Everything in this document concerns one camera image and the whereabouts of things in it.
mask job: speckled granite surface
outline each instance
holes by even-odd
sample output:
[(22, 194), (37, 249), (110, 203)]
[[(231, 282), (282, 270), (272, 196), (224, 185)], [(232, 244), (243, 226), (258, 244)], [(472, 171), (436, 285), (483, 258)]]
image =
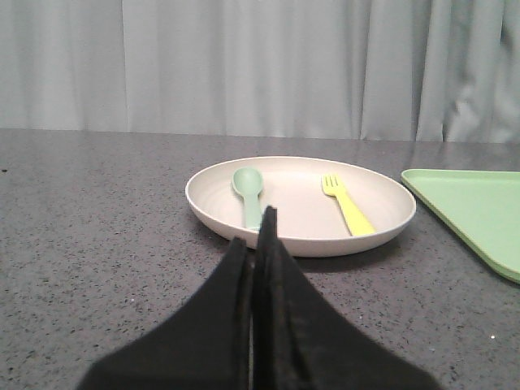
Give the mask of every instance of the speckled granite surface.
[[(410, 167), (520, 170), (520, 145), (0, 130), (0, 388), (74, 388), (173, 314), (228, 244), (194, 217), (187, 180), (257, 155), (395, 180)], [(420, 202), (386, 245), (300, 264), (349, 321), (445, 388), (520, 388), (520, 286)]]

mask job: spoon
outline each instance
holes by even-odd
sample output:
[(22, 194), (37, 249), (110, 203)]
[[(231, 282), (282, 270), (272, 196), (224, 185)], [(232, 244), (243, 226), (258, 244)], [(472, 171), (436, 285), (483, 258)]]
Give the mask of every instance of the spoon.
[(258, 230), (262, 223), (262, 211), (258, 194), (262, 191), (262, 174), (253, 167), (237, 169), (232, 177), (233, 189), (244, 198), (245, 227)]

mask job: white plate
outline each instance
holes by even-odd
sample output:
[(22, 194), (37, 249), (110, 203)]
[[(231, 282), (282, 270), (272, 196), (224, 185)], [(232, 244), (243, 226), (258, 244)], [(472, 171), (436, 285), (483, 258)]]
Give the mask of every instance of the white plate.
[[(342, 162), (302, 157), (256, 157), (222, 162), (194, 175), (186, 197), (195, 215), (209, 229), (231, 240), (238, 236), (250, 248), (258, 232), (246, 229), (243, 203), (231, 178), (240, 167), (263, 175), (262, 208), (278, 210), (278, 237), (292, 256), (327, 257), (362, 252), (399, 234), (415, 213), (412, 194), (395, 180)], [(335, 172), (351, 198), (372, 222), (376, 233), (350, 236), (334, 197), (323, 194), (321, 176)]]

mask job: green tray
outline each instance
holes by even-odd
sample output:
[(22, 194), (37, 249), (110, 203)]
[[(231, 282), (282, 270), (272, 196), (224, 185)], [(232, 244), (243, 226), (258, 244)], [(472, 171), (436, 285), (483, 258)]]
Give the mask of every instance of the green tray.
[(409, 169), (401, 178), (494, 271), (520, 283), (520, 172)]

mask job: white curtain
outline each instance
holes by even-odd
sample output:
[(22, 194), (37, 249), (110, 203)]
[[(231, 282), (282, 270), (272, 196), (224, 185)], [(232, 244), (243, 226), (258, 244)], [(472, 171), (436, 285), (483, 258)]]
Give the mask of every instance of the white curtain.
[(0, 0), (0, 128), (520, 141), (520, 0)]

